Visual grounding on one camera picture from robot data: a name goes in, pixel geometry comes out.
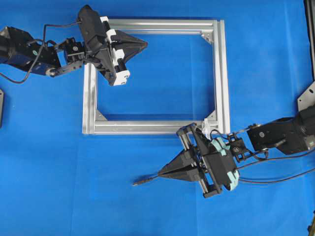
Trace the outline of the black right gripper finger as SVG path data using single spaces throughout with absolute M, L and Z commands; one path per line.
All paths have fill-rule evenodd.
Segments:
M 159 176 L 163 178 L 177 179 L 177 180 L 190 181 L 190 182 L 200 181 L 202 179 L 202 176 L 200 175 L 200 172 L 198 169 L 168 172 L 168 173 L 160 174 Z
M 158 172 L 158 176 L 197 176 L 194 149 L 182 150 Z

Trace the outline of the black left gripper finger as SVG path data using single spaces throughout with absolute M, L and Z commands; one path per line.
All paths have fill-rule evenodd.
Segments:
M 124 53 L 124 56 L 121 59 L 121 63 L 126 64 L 126 62 L 128 60 L 130 60 L 132 57 L 139 54 L 140 52 L 142 52 L 146 48 L 147 48 L 147 45 L 144 45 L 144 46 L 127 45 L 127 46 L 121 47 L 121 49 L 123 50 L 123 53 Z
M 123 46 L 125 48 L 145 49 L 148 46 L 146 41 L 131 36 L 123 31 L 115 30 L 114 36 L 116 45 Z

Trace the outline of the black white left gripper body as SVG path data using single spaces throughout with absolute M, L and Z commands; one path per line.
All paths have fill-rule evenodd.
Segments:
M 115 29 L 110 27 L 109 19 L 105 17 L 101 21 L 106 33 L 105 43 L 96 53 L 92 53 L 86 48 L 88 56 L 94 60 L 94 66 L 107 79 L 109 85 L 125 85 L 130 77 L 130 71 L 126 68 L 126 64 L 121 63 L 124 56 L 122 46 L 116 45 Z

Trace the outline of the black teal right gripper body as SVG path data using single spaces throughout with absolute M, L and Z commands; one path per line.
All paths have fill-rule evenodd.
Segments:
M 196 124 L 181 127 L 177 135 L 185 149 L 193 149 L 192 165 L 204 198 L 220 194 L 223 186 L 228 191 L 238 186 L 239 171 L 230 147 L 221 138 L 208 139 Z

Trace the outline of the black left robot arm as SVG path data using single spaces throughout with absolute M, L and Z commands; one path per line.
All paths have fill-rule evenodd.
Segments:
M 126 62 L 148 43 L 117 29 L 98 16 L 80 16 L 83 42 L 67 38 L 62 43 L 35 39 L 28 32 L 5 27 L 0 32 L 0 62 L 31 73 L 56 77 L 91 63 L 110 86 L 124 85 L 130 77 Z

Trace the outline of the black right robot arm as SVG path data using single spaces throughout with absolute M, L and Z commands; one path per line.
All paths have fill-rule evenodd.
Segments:
M 177 131 L 183 150 L 158 172 L 158 177 L 197 181 L 204 198 L 232 191 L 238 185 L 240 174 L 236 163 L 257 154 L 268 154 L 277 148 L 286 155 L 308 151 L 315 147 L 315 108 L 309 106 L 293 118 L 280 118 L 265 125 L 252 125 L 247 135 L 254 148 L 248 150 L 241 138 L 233 133 L 226 138 L 207 138 L 196 123 Z

